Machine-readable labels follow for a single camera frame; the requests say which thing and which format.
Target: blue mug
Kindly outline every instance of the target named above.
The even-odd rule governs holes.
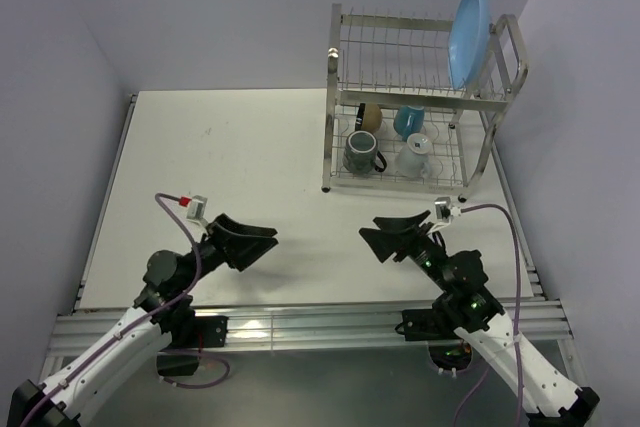
[[[411,134],[420,132],[423,123],[424,107],[403,105],[396,112],[396,118],[393,119],[393,130],[406,142]]]

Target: gray floor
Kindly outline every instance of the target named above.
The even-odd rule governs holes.
[[[564,372],[556,343],[537,347]],[[432,372],[425,355],[425,347],[229,354],[232,377],[205,391],[160,384],[150,362],[91,427],[450,426],[458,402],[484,366],[452,381]],[[215,373],[199,371],[189,381]],[[515,396],[492,372],[458,427],[512,426],[515,405]],[[521,426],[526,425],[523,415]]]

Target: blue plate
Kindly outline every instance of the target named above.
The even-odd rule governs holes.
[[[449,78],[454,89],[473,82],[489,45],[489,1],[461,0],[449,35]]]

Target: dish rack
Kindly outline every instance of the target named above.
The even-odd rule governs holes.
[[[487,166],[496,131],[520,92],[528,72],[527,54],[513,15],[490,26],[489,47],[480,75],[462,89],[449,80],[448,43],[453,20],[342,12],[333,4],[329,36],[327,106],[322,190],[359,187],[458,195],[469,198]],[[516,72],[511,76],[502,44],[508,32]],[[342,165],[348,135],[355,129],[361,103],[378,104],[382,126],[376,137],[389,165],[382,172],[354,175]],[[393,161],[405,142],[393,130],[403,105],[425,107],[422,132],[432,144],[431,174],[409,179],[396,173]],[[477,164],[465,159],[460,117],[465,110],[488,115]]]

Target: cable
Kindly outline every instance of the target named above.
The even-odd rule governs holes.
[[[219,362],[224,366],[224,373],[220,377],[218,377],[216,380],[207,382],[206,384],[183,384],[182,382],[177,382],[173,379],[167,379],[166,377],[161,377],[163,382],[166,382],[167,384],[170,384],[173,387],[177,387],[179,389],[189,389],[189,390],[209,389],[211,387],[215,387],[216,385],[220,385],[222,382],[227,380],[227,378],[229,377],[229,374],[231,373],[231,365],[229,365],[229,362],[226,359],[223,359],[222,357],[218,357],[217,355],[211,352],[206,352],[206,351],[195,352],[193,350],[175,349],[175,350],[165,350],[164,353],[169,355],[192,355],[194,357],[209,358],[209,359],[215,360],[216,362]]]
[[[523,379],[524,374],[522,371],[522,353],[520,352],[520,344],[518,341],[518,335],[520,333],[520,307],[521,307],[520,304],[522,300],[521,299],[522,298],[522,274],[520,273],[520,249],[518,248],[518,234],[516,232],[516,226],[513,223],[513,219],[511,218],[511,215],[509,214],[507,209],[505,209],[501,205],[498,205],[498,204],[474,205],[472,207],[466,207],[462,209],[461,212],[464,214],[467,212],[473,212],[475,210],[481,210],[481,209],[497,209],[500,212],[502,212],[504,216],[507,218],[507,222],[509,223],[509,228],[511,229],[511,237],[513,238],[514,255],[516,258],[516,307],[513,315],[513,344],[516,351],[516,368],[518,371],[518,392],[517,392],[517,396],[518,396],[517,409],[518,410],[516,412],[516,421],[515,421],[515,425],[517,427],[520,425],[520,416],[522,415],[522,403],[524,398],[524,379]],[[473,386],[473,388],[469,391],[469,393],[464,397],[464,399],[462,399],[462,401],[458,405],[455,416],[453,418],[453,427],[455,427],[456,422],[458,420],[458,416],[460,415],[460,412],[462,411],[462,408],[464,407],[464,405],[471,398],[471,396],[473,396],[473,394],[480,388],[484,380],[487,378],[487,374],[489,373],[489,368],[490,367],[488,366],[487,370],[482,375],[478,383]]]
[[[180,220],[180,218],[171,211],[171,209],[167,206],[167,204],[163,202],[163,199],[166,199],[166,200],[171,200],[173,202],[180,203],[180,198],[175,197],[173,195],[162,194],[162,193],[157,193],[154,196],[154,198],[158,203],[158,205],[160,206],[160,208],[162,208],[162,210],[164,210],[167,213],[167,215],[169,215],[171,220],[173,220],[177,224],[177,226],[180,228],[180,230],[182,230],[182,232],[187,236],[187,239],[191,244],[191,249],[193,250],[193,253],[196,258],[196,273],[193,276],[193,281],[191,282],[189,287],[187,287],[180,295],[171,299],[169,302],[162,304],[160,307],[152,310],[151,312],[147,312],[142,317],[134,320],[119,332],[118,337],[115,337],[115,336],[111,337],[104,344],[98,347],[93,354],[87,357],[84,362],[82,362],[71,373],[69,373],[69,375],[65,377],[63,381],[60,382],[60,384],[56,385],[51,390],[51,392],[49,392],[42,399],[40,399],[40,401],[29,411],[29,413],[22,420],[22,422],[20,423],[20,427],[27,427],[29,423],[31,423],[35,415],[40,411],[40,409],[42,409],[42,407],[49,400],[51,400],[53,397],[55,397],[60,393],[60,391],[64,388],[63,387],[64,384],[68,385],[69,383],[71,383],[76,377],[82,374],[87,369],[87,367],[89,367],[93,362],[95,362],[96,359],[98,359],[102,354],[104,354],[108,349],[110,349],[114,344],[116,344],[122,337],[124,337],[126,334],[131,332],[133,329],[135,329],[137,326],[145,322],[150,317],[153,317],[157,313],[162,312],[163,310],[168,309],[173,305],[175,305],[176,303],[180,302],[186,295],[189,294],[189,292],[191,292],[191,290],[193,290],[195,285],[198,283],[198,280],[200,279],[200,275],[202,274],[202,256],[200,255],[200,249],[198,248],[198,244],[193,238],[193,236],[191,235],[191,232],[189,232],[189,229],[187,229],[186,225],[184,225],[184,223]]]

